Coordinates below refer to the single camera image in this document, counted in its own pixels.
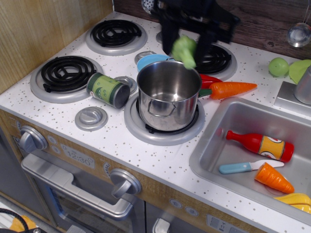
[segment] oven door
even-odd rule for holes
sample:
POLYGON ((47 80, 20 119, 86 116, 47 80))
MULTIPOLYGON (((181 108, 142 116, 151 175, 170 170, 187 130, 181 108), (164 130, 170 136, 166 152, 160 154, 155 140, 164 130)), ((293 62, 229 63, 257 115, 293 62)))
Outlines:
POLYGON ((74 167, 77 178, 33 154, 23 159, 22 168, 35 179, 58 227, 75 225, 87 233, 145 232, 144 201, 135 196, 117 200, 112 185, 74 167))

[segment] bottle label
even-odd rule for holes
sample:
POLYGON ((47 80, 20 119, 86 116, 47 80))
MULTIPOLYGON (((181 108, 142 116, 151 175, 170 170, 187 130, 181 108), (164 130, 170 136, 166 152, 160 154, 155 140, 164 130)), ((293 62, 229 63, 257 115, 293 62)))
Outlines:
POLYGON ((272 159, 281 160, 284 148, 284 141, 263 136, 258 154, 272 159))

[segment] green broccoli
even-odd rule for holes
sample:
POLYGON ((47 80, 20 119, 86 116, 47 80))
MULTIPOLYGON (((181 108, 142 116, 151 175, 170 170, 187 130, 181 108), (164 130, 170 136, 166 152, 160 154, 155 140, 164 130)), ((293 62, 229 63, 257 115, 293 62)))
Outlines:
POLYGON ((192 69, 196 67, 193 58, 195 49, 196 42, 186 35, 183 35, 174 42, 172 55, 175 60, 184 63, 185 68, 192 69))

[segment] oven window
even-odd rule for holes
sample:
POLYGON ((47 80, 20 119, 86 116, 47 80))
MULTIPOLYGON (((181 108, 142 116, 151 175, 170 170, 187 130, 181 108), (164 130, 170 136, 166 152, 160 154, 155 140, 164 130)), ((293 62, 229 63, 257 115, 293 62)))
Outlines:
POLYGON ((50 189, 60 216, 80 224, 94 233, 133 233, 130 218, 114 221, 101 213, 90 210, 64 194, 50 189))

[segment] black coil burner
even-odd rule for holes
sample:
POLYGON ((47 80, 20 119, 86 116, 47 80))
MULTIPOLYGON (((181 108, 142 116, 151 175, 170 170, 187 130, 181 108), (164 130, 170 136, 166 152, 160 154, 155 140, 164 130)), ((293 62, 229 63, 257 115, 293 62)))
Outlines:
POLYGON ((102 47, 121 46, 135 36, 141 36, 138 26, 126 20, 108 20, 97 24, 92 32, 93 39, 102 47))
POLYGON ((56 57, 41 70, 46 92, 66 92, 85 86, 96 72, 91 61, 79 56, 56 57))
POLYGON ((215 74, 223 71, 230 65, 231 55, 218 46, 212 45, 208 55, 195 68, 200 74, 215 74))
MULTIPOLYGON (((138 100, 136 101, 136 109, 137 109, 138 114, 139 114, 139 101, 138 100)), ((152 133, 152 134, 164 133, 165 135, 174 135, 174 134, 185 132, 188 129, 190 129, 196 123, 198 117, 199 117, 199 106, 196 105, 195 112, 194 112, 194 118, 186 127, 182 128, 182 129, 174 130, 174 131, 163 131, 163 130, 155 129, 155 128, 149 126, 148 124, 145 124, 145 127, 149 131, 149 133, 152 133)))

